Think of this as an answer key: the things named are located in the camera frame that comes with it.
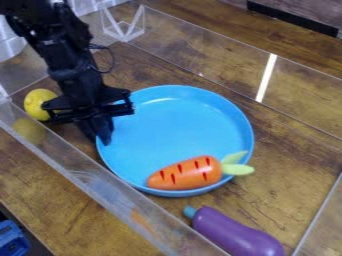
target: toy carrot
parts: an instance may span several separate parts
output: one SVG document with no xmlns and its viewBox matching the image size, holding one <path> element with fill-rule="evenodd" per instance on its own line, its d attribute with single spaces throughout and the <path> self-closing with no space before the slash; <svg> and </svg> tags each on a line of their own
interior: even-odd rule
<svg viewBox="0 0 342 256">
<path fill-rule="evenodd" d="M 237 164 L 248 151 L 229 155 L 219 162 L 213 156 L 199 156 L 175 163 L 147 179 L 147 186 L 163 190 L 186 190 L 201 188 L 217 183 L 223 174 L 248 175 L 254 168 Z"/>
</svg>

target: blue bowl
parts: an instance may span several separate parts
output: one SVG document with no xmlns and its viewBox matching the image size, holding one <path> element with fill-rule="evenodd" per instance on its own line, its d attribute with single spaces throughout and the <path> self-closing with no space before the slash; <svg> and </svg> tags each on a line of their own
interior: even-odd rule
<svg viewBox="0 0 342 256">
<path fill-rule="evenodd" d="M 241 109 L 222 96 L 185 85 L 162 85 L 133 93 L 135 114 L 114 118 L 113 142 L 97 139 L 101 157 L 111 171 L 141 191 L 165 197 L 203 194 L 233 176 L 191 190 L 158 190 L 146 186 L 149 176 L 163 167 L 201 155 L 222 159 L 254 150 L 254 133 Z"/>
</svg>

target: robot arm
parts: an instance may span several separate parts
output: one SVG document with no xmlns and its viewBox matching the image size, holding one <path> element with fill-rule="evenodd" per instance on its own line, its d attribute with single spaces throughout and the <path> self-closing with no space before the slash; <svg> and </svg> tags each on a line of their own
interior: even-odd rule
<svg viewBox="0 0 342 256">
<path fill-rule="evenodd" d="M 93 35 L 67 0 L 0 0 L 0 15 L 44 59 L 62 89 L 63 95 L 43 104 L 48 122 L 74 122 L 91 140 L 99 136 L 110 144 L 113 116 L 134 113 L 130 91 L 103 84 L 90 51 Z"/>
</svg>

